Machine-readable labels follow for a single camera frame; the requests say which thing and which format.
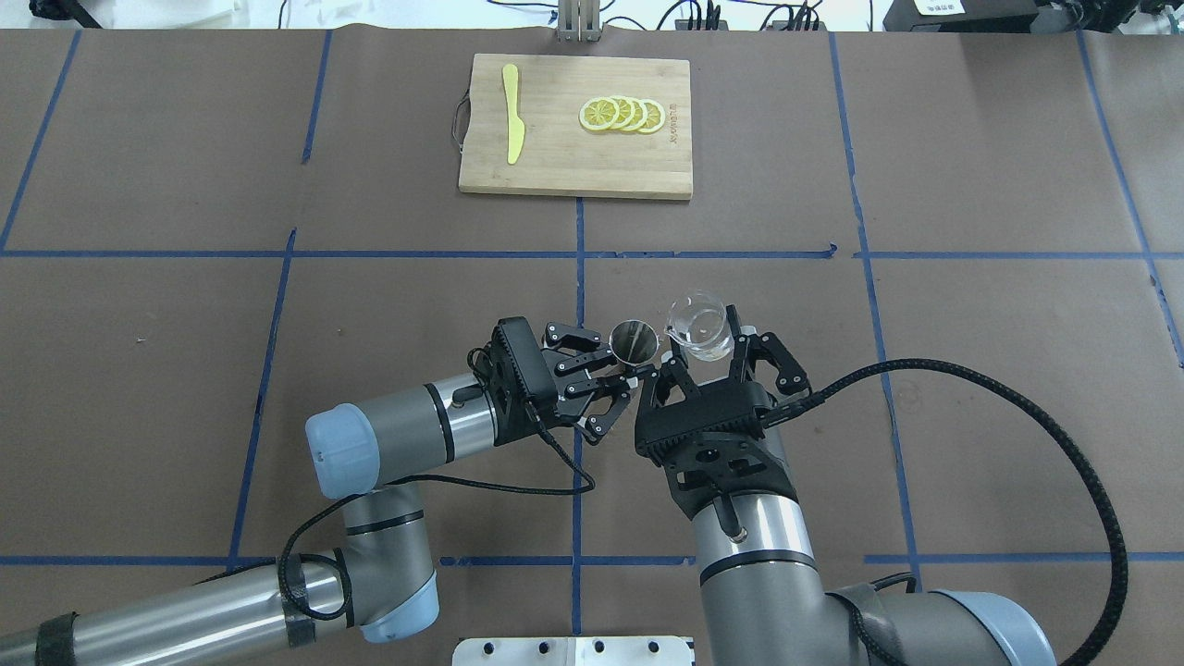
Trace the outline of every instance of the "blue tape line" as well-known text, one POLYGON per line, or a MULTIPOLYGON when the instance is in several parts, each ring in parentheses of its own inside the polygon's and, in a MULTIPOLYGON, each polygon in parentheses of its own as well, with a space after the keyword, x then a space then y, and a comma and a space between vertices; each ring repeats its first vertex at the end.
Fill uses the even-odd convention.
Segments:
MULTIPOLYGON (((1184 562, 1184 552, 1128 552, 1131 562, 1184 562)), ((1109 562, 1108 552, 947 552, 915 556, 921 564, 1038 564, 1057 562, 1109 562)), ((907 555, 867 555, 864 564, 907 564, 907 555)))
POLYGON ((1074 260, 1074 261, 1113 261, 1143 260, 1143 252, 963 252, 963 251, 925 251, 925 252, 856 252, 854 258, 873 260, 1074 260))
POLYGON ((2 566, 225 566, 225 557, 152 555, 0 555, 2 566))
POLYGON ((1176 318, 1172 316, 1172 308, 1167 303, 1164 294, 1164 281, 1159 278, 1159 270, 1156 268, 1156 260, 1151 255, 1151 245, 1147 243, 1147 233, 1143 228, 1143 219, 1139 217, 1139 209, 1134 205, 1134 197, 1131 196, 1131 185, 1126 180, 1126 171, 1118 158, 1118 148, 1114 147, 1114 137, 1111 136, 1109 122, 1106 120, 1106 111, 1102 110, 1101 97, 1098 96, 1098 87, 1094 84, 1094 69, 1089 64, 1089 51, 1086 49, 1085 33, 1077 30, 1077 51, 1081 52, 1081 65, 1086 72, 1086 84, 1089 87, 1089 97, 1094 102, 1094 111, 1098 113, 1098 123, 1102 128, 1102 139, 1106 140, 1106 149, 1109 152, 1111 162, 1114 165, 1114 173, 1118 175, 1119 186, 1122 190, 1122 199, 1126 201, 1126 210, 1131 213, 1131 223, 1134 225, 1134 233, 1139 238, 1139 248, 1147 262, 1147 271, 1154 281, 1156 297, 1159 300, 1159 310, 1164 315, 1164 324, 1167 325, 1167 335, 1176 348, 1176 363, 1184 367, 1184 344, 1180 341, 1179 328, 1176 327, 1176 318))
POLYGON ((284 249, 284 264, 279 269, 279 287, 276 289, 276 305, 271 310, 271 328, 268 332, 268 351, 263 357, 263 373, 259 377, 259 393, 255 399, 255 418, 251 422, 251 440, 246 447, 246 462, 243 465, 243 485, 238 491, 238 507, 234 511, 234 529, 230 537, 230 551, 226 556, 226 570, 238 565, 238 546, 243 540, 243 524, 246 520, 246 500, 251 493, 251 478, 255 475, 255 454, 259 448, 259 431, 263 427, 263 406, 268 399, 268 384, 271 382, 271 361, 276 356, 276 339, 279 335, 279 316, 284 312, 284 296, 288 292, 288 273, 292 265, 292 248, 296 245, 296 230, 288 235, 288 246, 284 249))
POLYGON ((585 566, 693 566, 693 555, 585 555, 585 566))
POLYGON ((440 566, 571 566, 566 555, 442 557, 440 566))
POLYGON ((601 250, 586 252, 591 260, 829 260, 838 251, 838 245, 830 243, 826 250, 764 250, 764 251, 700 251, 700 250, 628 250, 616 252, 601 250))
MULTIPOLYGON (((584 198, 575 198, 575 326, 584 328, 584 198)), ((584 437, 575 430, 573 437, 575 466, 584 465, 584 437)), ((579 488, 584 480, 572 473, 572 488, 579 488)), ((581 556, 584 550, 584 497, 572 495, 572 635, 584 633, 581 556)))
MULTIPOLYGON (((883 328, 880 325, 880 301, 876 297, 875 276, 871 273, 870 248, 868 243, 868 229, 863 219, 863 204, 860 201, 860 192, 855 186, 855 149, 851 143, 851 126, 847 117, 847 100, 843 95, 843 73, 838 64, 838 43, 835 33, 828 33, 830 39, 830 64, 835 71, 835 95, 838 101, 838 119, 843 128, 843 147, 847 153, 847 175, 851 188, 851 205, 855 207, 855 219, 858 223, 860 249, 863 258, 863 281, 868 290, 868 306, 871 308, 871 329, 876 339, 876 358, 883 363, 888 359, 884 348, 883 328)), ((908 494, 908 479, 905 474, 905 454, 900 443, 900 428, 896 421, 896 404, 893 401, 892 382, 888 374, 880 376, 880 385, 883 389, 884 402, 888 404, 888 420, 892 423, 892 446, 896 455, 896 492, 900 497, 900 513, 905 526, 905 545, 909 555, 909 570, 921 581, 921 568, 916 561, 916 536, 913 530, 913 507, 908 494)))
POLYGON ((279 258, 282 250, 6 250, 5 257, 31 258, 279 258))
POLYGON ((313 139, 316 136, 316 116, 321 113, 321 92, 324 90, 324 71, 329 68, 329 46, 333 44, 333 31, 324 31, 324 45, 321 46, 321 71, 316 75, 316 92, 313 94, 313 113, 308 116, 308 134, 304 135, 304 153, 300 164, 308 164, 313 156, 313 139))
POLYGON ((298 258, 573 260, 564 250, 297 250, 298 258))
MULTIPOLYGON (((829 250, 712 252, 712 251, 650 251, 629 250, 585 252, 587 260, 826 260, 832 258, 838 245, 829 250)), ((282 258, 283 250, 4 250, 0 257, 13 258, 282 258)), ((568 250, 296 250, 296 258, 491 258, 491 260, 571 260, 577 252, 568 250)), ((1074 261, 1143 261, 1143 252, 996 252, 996 251, 869 251, 855 252, 862 260, 1074 260, 1074 261)), ((1151 252, 1156 261, 1184 260, 1184 252, 1151 252)))
POLYGON ((66 75, 70 73, 70 64, 73 63, 75 53, 78 52, 78 41, 81 39, 82 31, 76 30, 73 38, 70 40, 70 50, 66 51, 66 59, 62 63, 62 71, 58 72, 58 83, 53 87, 53 94, 50 95, 49 105, 45 107, 41 127, 38 128, 37 137, 33 139, 33 148, 28 152, 25 171, 20 174, 17 192, 12 196, 12 205, 8 206, 8 217, 4 222, 4 231, 0 231, 0 251, 8 244, 8 235, 12 233, 12 225, 17 222, 17 211, 20 210, 20 200, 25 198, 25 187, 28 186, 28 177, 33 173, 33 165, 37 162, 38 153, 41 152, 41 142, 45 141, 45 133, 50 129, 50 120, 53 117, 53 110, 58 107, 58 97, 62 96, 62 89, 65 88, 66 75))
MULTIPOLYGON (((566 555, 442 557, 440 566, 572 566, 566 555)), ((581 566, 691 566, 693 555, 584 555, 581 566)))

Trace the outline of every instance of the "yellow lemon slice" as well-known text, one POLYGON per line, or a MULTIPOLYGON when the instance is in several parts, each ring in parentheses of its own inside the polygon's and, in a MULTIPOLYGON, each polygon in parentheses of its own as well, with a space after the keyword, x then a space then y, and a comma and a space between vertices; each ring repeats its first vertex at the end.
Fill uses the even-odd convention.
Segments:
POLYGON ((630 97, 629 103, 633 105, 633 109, 637 111, 637 116, 633 119, 633 122, 620 128, 620 130, 637 132, 638 129, 645 126, 646 119, 650 117, 650 110, 645 107, 645 104, 642 103, 641 100, 637 100, 635 97, 630 97))
POLYGON ((645 121, 637 128, 638 134, 654 134, 665 126, 665 107, 654 100, 639 100, 645 108, 645 121))
POLYGON ((580 124, 591 132, 604 132, 617 122, 620 107, 611 97, 593 97, 580 107, 580 124))
POLYGON ((623 95, 613 95, 612 101, 617 103, 617 120, 612 123, 612 129, 620 129, 625 126, 632 124, 633 120, 637 117, 637 108, 629 102, 630 97, 623 95))

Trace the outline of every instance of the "bamboo cutting board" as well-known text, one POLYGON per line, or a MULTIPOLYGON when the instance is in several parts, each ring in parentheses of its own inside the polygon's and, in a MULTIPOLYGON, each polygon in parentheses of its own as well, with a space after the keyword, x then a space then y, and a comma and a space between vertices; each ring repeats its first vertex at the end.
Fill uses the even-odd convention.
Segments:
POLYGON ((477 53, 469 97, 462 192, 690 199, 687 60, 477 53), (517 113, 526 123, 514 165, 507 159, 506 64, 519 69, 517 113), (649 135, 584 129, 580 107, 609 95, 663 104, 665 126, 649 135))

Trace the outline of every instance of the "yellow knife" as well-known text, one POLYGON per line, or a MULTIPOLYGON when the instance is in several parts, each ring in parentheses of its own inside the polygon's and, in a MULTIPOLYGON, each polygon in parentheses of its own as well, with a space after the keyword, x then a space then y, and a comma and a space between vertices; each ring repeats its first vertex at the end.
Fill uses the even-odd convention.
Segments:
POLYGON ((506 85, 506 116, 509 119, 506 161, 513 165, 522 154, 522 142, 526 141, 526 123, 517 115, 517 65, 510 63, 502 68, 502 83, 506 85))

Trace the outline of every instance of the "blue joint cap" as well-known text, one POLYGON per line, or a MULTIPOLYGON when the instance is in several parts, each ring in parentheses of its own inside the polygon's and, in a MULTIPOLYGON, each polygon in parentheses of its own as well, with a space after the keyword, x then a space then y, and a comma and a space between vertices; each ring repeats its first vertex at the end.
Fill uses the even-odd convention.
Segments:
POLYGON ((378 437, 356 405, 339 404, 317 414, 304 423, 304 434, 324 497, 341 499, 378 485, 378 437))
POLYGON ((369 625, 362 625, 362 635, 369 642, 397 641, 431 627, 439 614, 440 600, 436 593, 436 572, 432 571, 432 577, 411 598, 369 625))
POLYGON ((1018 603, 991 593, 933 591, 957 601, 977 617, 1011 666, 1056 666, 1048 636, 1018 603))

